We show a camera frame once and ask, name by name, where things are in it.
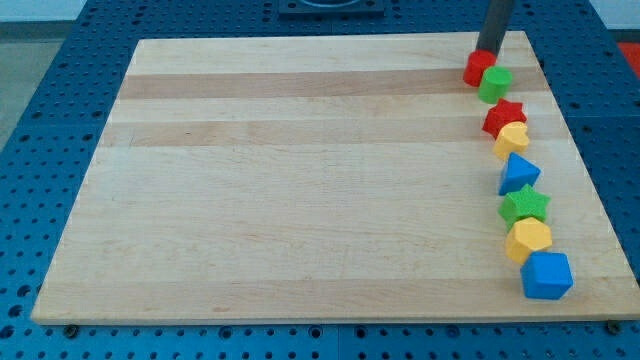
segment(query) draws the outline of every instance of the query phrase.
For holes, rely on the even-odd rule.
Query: blue pegboard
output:
[[[638,321],[82,327],[70,339],[28,318],[139,39],[477,31],[486,3],[289,17],[275,0],[89,0],[0,155],[0,359],[640,358]],[[526,31],[640,277],[640,82],[586,0],[519,1],[510,28]]]

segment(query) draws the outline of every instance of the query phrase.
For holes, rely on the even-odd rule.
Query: green pentagon block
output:
[[[498,213],[507,223],[507,231],[513,224],[528,217],[534,217],[542,222],[547,218],[547,204],[551,198],[536,192],[527,184],[519,191],[507,193],[502,201]]]

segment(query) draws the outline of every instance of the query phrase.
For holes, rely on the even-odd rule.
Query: wooden board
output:
[[[500,63],[575,287],[503,252],[477,34],[143,40],[32,317],[42,324],[633,318],[640,292],[522,32]]]

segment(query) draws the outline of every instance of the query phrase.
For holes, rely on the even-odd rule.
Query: blue block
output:
[[[530,299],[557,300],[573,286],[567,255],[534,252],[520,269],[524,295]]]
[[[540,169],[529,160],[512,152],[500,174],[500,196],[512,191],[519,191],[523,186],[533,186],[540,176]]]

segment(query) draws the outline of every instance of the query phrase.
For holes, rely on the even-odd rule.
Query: yellow hexagon block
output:
[[[523,122],[514,121],[500,130],[493,146],[493,152],[500,159],[507,160],[510,153],[516,152],[522,155],[528,146],[527,125]]]
[[[553,244],[551,229],[540,220],[529,217],[516,221],[507,235],[507,257],[523,265],[534,251],[544,251]]]

